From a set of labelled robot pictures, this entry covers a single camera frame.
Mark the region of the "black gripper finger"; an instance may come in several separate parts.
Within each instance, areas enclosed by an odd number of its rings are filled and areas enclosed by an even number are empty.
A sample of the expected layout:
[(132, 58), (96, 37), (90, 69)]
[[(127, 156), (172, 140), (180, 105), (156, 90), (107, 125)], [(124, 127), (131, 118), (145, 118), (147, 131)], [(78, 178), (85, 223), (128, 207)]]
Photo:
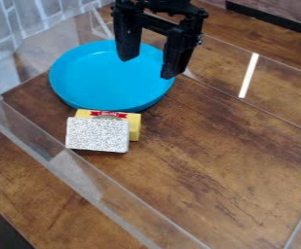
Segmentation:
[(140, 55), (143, 27), (132, 15), (116, 13), (115, 31), (119, 56), (123, 61), (129, 61)]
[(187, 18), (169, 31), (161, 71), (164, 79), (168, 80), (185, 71), (195, 48), (201, 44), (203, 24), (203, 18)]

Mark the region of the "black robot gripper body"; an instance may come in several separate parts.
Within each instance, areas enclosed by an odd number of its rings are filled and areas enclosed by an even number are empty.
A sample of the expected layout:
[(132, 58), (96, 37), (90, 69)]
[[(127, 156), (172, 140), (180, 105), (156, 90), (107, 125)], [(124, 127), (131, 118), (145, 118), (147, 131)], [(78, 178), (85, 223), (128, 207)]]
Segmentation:
[[(159, 14), (183, 16), (183, 20), (173, 23), (159, 18)], [(192, 34), (200, 34), (209, 13), (193, 5), (192, 0), (116, 0), (113, 17), (128, 28), (147, 28), (168, 34), (177, 27)]]

